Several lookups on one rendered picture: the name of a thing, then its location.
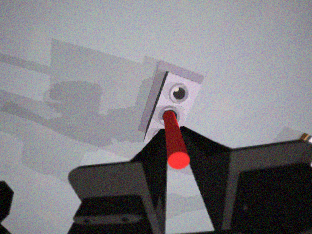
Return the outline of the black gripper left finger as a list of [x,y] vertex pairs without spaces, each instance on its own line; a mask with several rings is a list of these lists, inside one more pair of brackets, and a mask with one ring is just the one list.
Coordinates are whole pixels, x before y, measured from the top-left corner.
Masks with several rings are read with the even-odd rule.
[[130,161],[74,168],[68,182],[82,202],[87,197],[138,194],[153,234],[166,234],[167,147],[160,129]]

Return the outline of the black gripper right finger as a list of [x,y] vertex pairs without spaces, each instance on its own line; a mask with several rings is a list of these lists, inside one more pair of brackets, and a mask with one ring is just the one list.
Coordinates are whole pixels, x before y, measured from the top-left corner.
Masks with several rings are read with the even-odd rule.
[[312,165],[312,143],[306,140],[230,148],[185,127],[180,131],[192,174],[215,231],[228,230],[242,171],[307,162]]

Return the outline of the red peg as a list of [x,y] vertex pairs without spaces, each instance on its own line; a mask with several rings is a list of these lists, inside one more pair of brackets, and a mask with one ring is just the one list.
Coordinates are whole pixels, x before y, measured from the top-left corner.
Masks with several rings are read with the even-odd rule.
[[190,163],[190,158],[173,111],[164,113],[168,164],[171,168],[181,169]]

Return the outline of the grey plate with three holes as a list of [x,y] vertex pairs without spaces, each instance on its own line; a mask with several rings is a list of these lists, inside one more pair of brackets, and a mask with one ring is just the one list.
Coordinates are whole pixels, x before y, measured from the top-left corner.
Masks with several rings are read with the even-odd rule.
[[[183,126],[201,86],[201,83],[166,71],[146,127],[143,143],[148,144],[160,129],[165,129],[166,111],[173,111],[179,128]],[[174,92],[178,87],[179,90]]]

